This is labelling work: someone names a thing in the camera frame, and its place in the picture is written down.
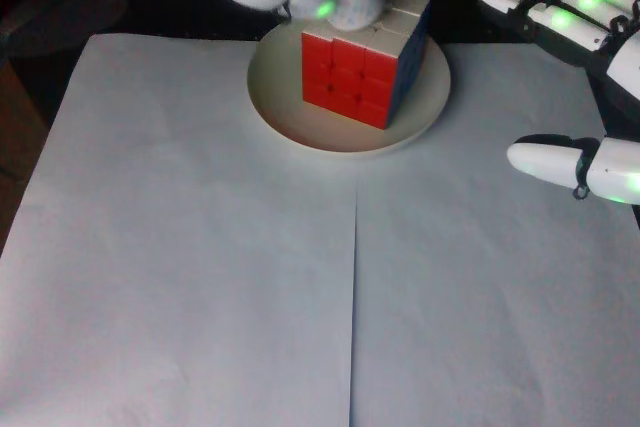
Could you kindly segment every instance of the cube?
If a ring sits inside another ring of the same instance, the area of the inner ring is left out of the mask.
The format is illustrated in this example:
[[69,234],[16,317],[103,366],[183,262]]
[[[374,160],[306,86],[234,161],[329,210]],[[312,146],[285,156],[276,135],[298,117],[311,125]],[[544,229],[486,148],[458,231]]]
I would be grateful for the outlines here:
[[302,33],[302,97],[386,129],[415,82],[427,42],[429,0],[388,0],[378,21],[356,32],[314,23]]

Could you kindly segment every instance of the white plate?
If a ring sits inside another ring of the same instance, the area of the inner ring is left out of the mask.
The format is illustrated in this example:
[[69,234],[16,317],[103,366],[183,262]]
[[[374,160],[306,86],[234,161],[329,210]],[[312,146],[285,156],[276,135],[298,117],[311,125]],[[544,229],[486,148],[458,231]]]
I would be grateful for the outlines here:
[[251,101],[276,132],[314,150],[370,155],[411,142],[438,118],[449,96],[451,74],[447,59],[431,38],[418,78],[387,130],[304,102],[300,35],[305,25],[294,22],[269,32],[249,66]]

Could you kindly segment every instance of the white tile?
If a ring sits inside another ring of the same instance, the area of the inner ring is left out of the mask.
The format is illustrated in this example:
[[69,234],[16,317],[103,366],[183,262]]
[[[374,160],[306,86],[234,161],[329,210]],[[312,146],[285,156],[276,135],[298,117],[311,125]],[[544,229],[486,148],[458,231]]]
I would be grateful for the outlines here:
[[420,17],[398,10],[386,11],[378,20],[384,30],[407,37],[416,30],[419,21]]
[[395,10],[420,17],[430,0],[388,0]]
[[351,44],[367,47],[375,33],[376,29],[374,29],[373,27],[366,27],[364,29],[356,30],[353,32],[336,31],[335,38],[344,40],[345,42],[349,42]]
[[328,22],[312,22],[303,31],[304,34],[332,41],[338,34],[338,30]]
[[391,57],[400,57],[400,54],[407,45],[407,37],[386,30],[378,30],[367,50],[389,55]]

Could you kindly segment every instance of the red square tile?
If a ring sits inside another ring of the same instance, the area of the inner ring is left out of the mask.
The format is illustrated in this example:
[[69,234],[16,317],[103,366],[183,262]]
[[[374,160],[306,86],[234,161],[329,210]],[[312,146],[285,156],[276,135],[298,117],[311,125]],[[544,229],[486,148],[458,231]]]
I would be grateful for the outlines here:
[[389,109],[381,109],[377,105],[363,100],[358,105],[356,119],[360,122],[364,122],[365,124],[384,130],[387,127],[388,116]]
[[359,101],[355,95],[334,91],[331,94],[331,107],[329,110],[337,114],[355,119],[358,114]]
[[331,70],[331,84],[339,92],[356,95],[362,89],[362,75],[353,70],[335,67]]
[[328,85],[331,82],[331,68],[329,64],[317,62],[314,59],[302,59],[302,78],[317,84]]
[[331,110],[331,92],[327,85],[303,81],[302,99],[310,104]]
[[362,81],[362,100],[377,105],[380,109],[388,109],[393,95],[393,84],[365,77]]
[[360,45],[351,44],[344,40],[333,40],[333,63],[345,69],[361,72],[364,67],[366,49]]
[[393,83],[398,68],[397,57],[367,50],[364,61],[364,75],[383,82]]
[[319,64],[331,64],[331,42],[302,33],[302,58]]

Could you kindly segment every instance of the white paper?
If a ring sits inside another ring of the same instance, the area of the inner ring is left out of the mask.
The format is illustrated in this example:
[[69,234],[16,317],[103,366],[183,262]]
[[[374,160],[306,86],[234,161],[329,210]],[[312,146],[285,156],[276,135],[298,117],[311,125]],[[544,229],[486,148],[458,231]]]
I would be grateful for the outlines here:
[[90,41],[0,262],[2,427],[348,425],[355,182],[254,49]]
[[602,138],[584,72],[534,46],[445,52],[441,120],[358,179],[354,425],[637,426],[631,208],[506,158],[527,134]]

